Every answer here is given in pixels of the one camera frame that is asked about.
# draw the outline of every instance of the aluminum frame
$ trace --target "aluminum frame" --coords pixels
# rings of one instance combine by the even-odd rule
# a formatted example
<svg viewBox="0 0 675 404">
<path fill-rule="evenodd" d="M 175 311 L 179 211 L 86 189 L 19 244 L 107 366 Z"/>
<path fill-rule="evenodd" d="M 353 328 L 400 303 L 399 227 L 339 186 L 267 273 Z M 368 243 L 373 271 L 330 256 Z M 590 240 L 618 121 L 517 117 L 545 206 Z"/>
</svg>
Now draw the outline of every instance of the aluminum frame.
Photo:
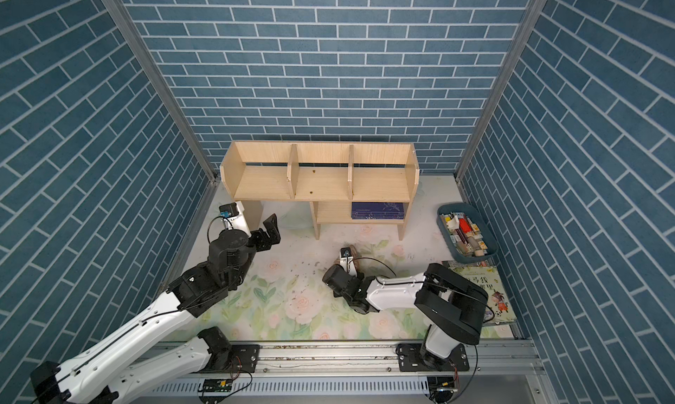
<svg viewBox="0 0 675 404">
<path fill-rule="evenodd" d="M 420 340 L 387 341 L 233 341 L 232 344 L 260 345 L 255 375 L 268 376 L 420 376 L 452 375 L 452 372 L 401 372 L 398 369 L 396 345 L 422 343 Z M 181 345 L 175 342 L 157 343 L 144 355 L 156 356 Z M 477 346 L 479 375 L 545 375 L 531 340 L 484 339 Z M 476 351 L 467 346 L 469 372 L 473 372 Z M 203 377 L 190 374 L 185 377 Z"/>
<path fill-rule="evenodd" d="M 140 67 L 145 72 L 148 80 L 155 88 L 157 95 L 162 100 L 162 103 L 167 108 L 167 111 L 171 115 L 173 122 L 176 127 L 180 130 L 185 141 L 188 143 L 190 150 L 197 158 L 199 165 L 202 167 L 204 172 L 207 173 L 208 180 L 214 182 L 216 179 L 216 170 L 213 168 L 213 165 L 208 161 L 206 152 L 202 149 L 197 137 L 194 134 L 194 131 L 190 127 L 188 119 L 185 117 L 180 105 L 173 96 L 173 92 L 169 85 L 167 85 L 166 80 L 162 76 L 159 67 L 157 66 L 155 59 L 148 50 L 147 45 L 143 41 L 143 38 L 140 36 L 139 29 L 134 24 L 131 19 L 129 11 L 124 7 L 122 0 L 101 0 L 103 5 L 110 13 L 110 17 L 113 18 L 115 25 L 120 30 L 120 33 L 124 37 L 124 40 L 129 44 L 131 52 L 136 57 L 136 60 L 139 61 Z"/>
<path fill-rule="evenodd" d="M 481 142 L 481 138 L 487 129 L 488 124 L 490 124 L 490 119 L 497 109 L 497 104 L 502 98 L 504 89 L 506 89 L 506 84 L 511 78 L 516 65 L 518 64 L 518 59 L 520 55 L 525 50 L 525 45 L 527 40 L 532 34 L 532 30 L 535 28 L 536 21 L 539 19 L 541 11 L 544 9 L 544 5 L 547 0 L 529 0 L 527 8 L 525 9 L 525 15 L 522 17 L 520 25 L 518 25 L 518 30 L 516 35 L 511 42 L 511 47 L 509 52 L 506 54 L 506 58 L 502 63 L 500 72 L 497 74 L 495 83 L 490 91 L 490 95 L 485 101 L 485 106 L 481 112 L 481 116 L 476 122 L 476 129 L 471 134 L 471 139 L 469 139 L 467 148 L 464 150 L 462 159 L 460 159 L 460 164 L 457 166 L 457 172 L 455 172 L 455 179 L 458 183 L 464 178 L 464 174 L 467 173 L 468 166 L 471 163 L 471 159 L 478 149 L 478 145 Z"/>
</svg>

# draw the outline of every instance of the white robotic arm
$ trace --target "white robotic arm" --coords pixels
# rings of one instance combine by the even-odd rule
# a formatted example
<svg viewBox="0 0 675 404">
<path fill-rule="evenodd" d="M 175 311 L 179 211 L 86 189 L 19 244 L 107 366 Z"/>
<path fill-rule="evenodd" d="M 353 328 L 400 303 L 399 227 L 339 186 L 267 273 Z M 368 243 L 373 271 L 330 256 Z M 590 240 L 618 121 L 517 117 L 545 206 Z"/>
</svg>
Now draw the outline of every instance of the white robotic arm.
<svg viewBox="0 0 675 404">
<path fill-rule="evenodd" d="M 105 339 L 60 364 L 46 361 L 30 375 L 40 404 L 124 404 L 176 376 L 232 365 L 232 346 L 218 328 L 130 366 L 167 334 L 193 321 L 243 282 L 256 252 L 280 239 L 276 215 L 250 231 L 240 202 L 221 207 L 229 229 L 208 245 L 208 260 L 188 269 L 153 303 Z"/>
<path fill-rule="evenodd" d="M 342 249 L 340 256 L 348 254 Z M 460 343 L 480 340 L 487 293 L 450 269 L 430 264 L 426 271 L 405 278 L 348 273 L 333 265 L 323 281 L 356 312 L 366 314 L 395 307 L 417 307 L 432 321 L 420 349 L 420 360 L 431 370 L 440 370 Z"/>
</svg>

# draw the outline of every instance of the shelf leg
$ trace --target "shelf leg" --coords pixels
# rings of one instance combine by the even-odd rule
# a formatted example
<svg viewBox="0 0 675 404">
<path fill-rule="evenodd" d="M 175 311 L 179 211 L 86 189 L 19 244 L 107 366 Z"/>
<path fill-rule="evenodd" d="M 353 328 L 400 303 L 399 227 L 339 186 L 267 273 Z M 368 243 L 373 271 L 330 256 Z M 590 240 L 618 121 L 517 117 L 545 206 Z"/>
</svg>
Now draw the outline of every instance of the shelf leg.
<svg viewBox="0 0 675 404">
<path fill-rule="evenodd" d="M 321 234 L 321 224 L 316 222 L 316 215 L 319 213 L 319 203 L 309 202 L 309 209 L 310 211 L 312 211 L 312 223 L 314 224 L 314 237 L 316 237 L 316 240 L 318 240 L 319 234 Z"/>
<path fill-rule="evenodd" d="M 403 224 L 399 224 L 396 226 L 398 229 L 398 239 L 399 241 L 403 240 L 403 235 L 406 232 L 406 225 L 408 225 L 408 218 L 410 216 L 410 213 L 408 212 L 408 209 L 410 208 L 410 205 L 412 205 L 412 202 L 404 202 L 403 203 L 403 212 L 405 214 L 405 217 L 403 218 Z"/>
</svg>

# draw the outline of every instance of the black cable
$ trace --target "black cable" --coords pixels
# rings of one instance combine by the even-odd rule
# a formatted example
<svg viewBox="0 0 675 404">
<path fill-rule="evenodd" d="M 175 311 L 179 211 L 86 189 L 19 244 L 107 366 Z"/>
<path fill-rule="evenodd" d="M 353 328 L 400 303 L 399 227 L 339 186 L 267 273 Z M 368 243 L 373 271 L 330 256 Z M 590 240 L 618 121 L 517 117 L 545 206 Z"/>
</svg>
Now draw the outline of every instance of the black cable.
<svg viewBox="0 0 675 404">
<path fill-rule="evenodd" d="M 468 379 L 467 384 L 464 385 L 464 388 L 461 391 L 457 392 L 457 395 L 453 395 L 452 398 L 448 401 L 448 404 L 459 399 L 459 397 L 464 393 L 464 391 L 468 389 L 469 384 L 473 380 L 473 376 L 476 375 L 476 369 L 478 368 L 478 348 L 475 345 L 473 346 L 473 348 L 476 350 L 476 365 L 473 366 L 473 373 L 471 374 L 471 377 Z"/>
<path fill-rule="evenodd" d="M 353 258 L 352 260 L 358 260 L 358 259 L 370 259 L 370 260 L 374 260 L 374 261 L 376 261 L 376 262 L 379 262 L 379 263 L 381 263 L 382 265 L 386 266 L 387 269 L 388 269 L 389 271 L 392 271 L 392 274 L 393 274 L 394 276 L 397 276 L 396 273 L 393 272 L 393 269 L 391 269 L 391 268 L 389 267 L 389 265 L 385 264 L 385 263 L 382 262 L 381 260 L 377 260 L 377 259 L 375 259 L 375 258 L 369 258 L 369 257 L 367 257 L 367 256 L 361 256 L 360 258 Z"/>
<path fill-rule="evenodd" d="M 484 324 L 490 322 L 491 320 L 493 320 L 493 319 L 497 316 L 497 314 L 496 314 L 495 311 L 492 309 L 492 307 L 489 307 L 489 306 L 488 306 L 488 308 L 490 309 L 490 312 L 492 312 L 492 317 L 491 317 L 490 319 L 488 319 L 488 320 L 484 320 L 484 321 L 483 321 Z"/>
<path fill-rule="evenodd" d="M 243 391 L 244 389 L 249 388 L 249 386 L 251 386 L 251 384 L 253 383 L 253 375 L 251 375 L 250 372 L 248 372 L 248 371 L 246 371 L 246 370 L 244 370 L 244 369 L 241 369 L 241 371 L 244 372 L 244 373 L 249 374 L 249 376 L 251 377 L 251 379 L 249 380 L 249 383 L 246 384 L 246 386 L 243 386 L 242 388 L 239 388 L 237 391 L 234 391 L 234 392 L 230 393 L 230 395 L 226 396 L 225 398 L 230 398 L 232 395 L 235 395 L 237 392 Z"/>
<path fill-rule="evenodd" d="M 170 311 L 168 311 L 168 312 L 162 312 L 162 313 L 154 314 L 154 315 L 152 315 L 152 316 L 150 316 L 150 317 L 148 317 L 148 318 L 141 319 L 140 322 L 141 322 L 141 323 L 144 323 L 144 322 L 149 321 L 149 320 L 152 319 L 152 318 L 156 318 L 157 316 L 170 315 L 170 314 L 172 314 L 172 313 L 178 313 L 178 312 L 182 312 L 182 311 L 184 311 L 184 310 L 190 310 L 190 309 L 192 309 L 193 307 L 202 306 L 204 303 L 206 303 L 207 301 L 213 299 L 214 297 L 216 297 L 216 296 L 219 295 L 220 293 L 221 293 L 220 291 L 215 292 L 214 294 L 208 296 L 207 299 L 203 300 L 202 303 L 193 304 L 192 306 L 184 307 L 184 308 L 182 308 L 182 309 L 170 310 Z"/>
<path fill-rule="evenodd" d="M 250 376 L 249 383 L 246 384 L 246 386 L 243 386 L 242 388 L 239 388 L 237 391 L 231 392 L 229 395 L 225 395 L 225 398 L 223 398 L 223 400 L 225 400 L 227 398 L 230 398 L 232 395 L 235 395 L 239 391 L 243 391 L 244 389 L 249 388 L 249 386 L 251 386 L 251 384 L 253 383 L 253 375 L 251 375 L 251 373 L 249 371 L 244 370 L 244 369 L 240 369 L 240 371 L 243 372 L 243 373 L 246 373 Z M 202 373 L 221 373 L 221 372 L 222 372 L 222 370 L 210 370 L 210 371 L 207 371 L 207 372 L 198 372 L 198 373 L 202 374 Z M 202 385 L 202 391 L 201 391 L 202 397 L 204 397 L 204 391 L 205 391 L 204 386 Z"/>
<path fill-rule="evenodd" d="M 35 397 L 34 400 L 30 401 L 30 404 L 33 404 L 33 403 L 35 403 L 36 401 L 38 401 L 44 394 L 46 394 L 47 392 L 49 392 L 49 389 L 50 389 L 52 386 L 58 385 L 60 382 L 62 382 L 63 380 L 65 380 L 68 376 L 70 376 L 70 373 L 67 374 L 67 375 L 65 375 L 65 376 L 63 376 L 63 378 L 57 380 L 56 383 L 54 383 L 54 384 L 52 384 L 52 385 L 49 385 L 49 388 L 45 389 L 43 392 L 41 392 L 40 394 L 38 394 L 38 396 Z"/>
<path fill-rule="evenodd" d="M 212 219 L 211 222 L 208 224 L 208 228 L 207 228 L 207 241 L 208 241 L 208 244 L 211 244 L 211 239 L 210 239 L 210 237 L 208 236 L 208 232 L 211 230 L 211 224 L 213 224 L 213 222 L 216 221 L 218 218 L 224 218 L 224 216 L 218 215 L 218 216 L 216 216 L 214 219 Z"/>
</svg>

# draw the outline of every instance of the book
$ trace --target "book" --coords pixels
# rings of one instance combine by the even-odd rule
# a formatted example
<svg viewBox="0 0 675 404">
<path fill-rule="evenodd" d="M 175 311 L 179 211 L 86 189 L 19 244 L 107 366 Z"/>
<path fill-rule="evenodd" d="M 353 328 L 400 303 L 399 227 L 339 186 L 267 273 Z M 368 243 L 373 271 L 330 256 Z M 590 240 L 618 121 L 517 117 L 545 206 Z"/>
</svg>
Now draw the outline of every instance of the book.
<svg viewBox="0 0 675 404">
<path fill-rule="evenodd" d="M 405 217 L 400 202 L 352 202 L 352 219 L 402 220 Z"/>
<path fill-rule="evenodd" d="M 454 265 L 450 269 L 460 274 L 471 282 L 480 285 L 487 292 L 487 305 L 490 309 L 485 309 L 485 320 L 494 318 L 485 322 L 484 326 L 513 324 L 516 322 L 516 314 L 511 307 L 511 303 L 506 297 L 506 291 L 502 283 L 502 277 L 496 266 L 490 265 Z"/>
</svg>

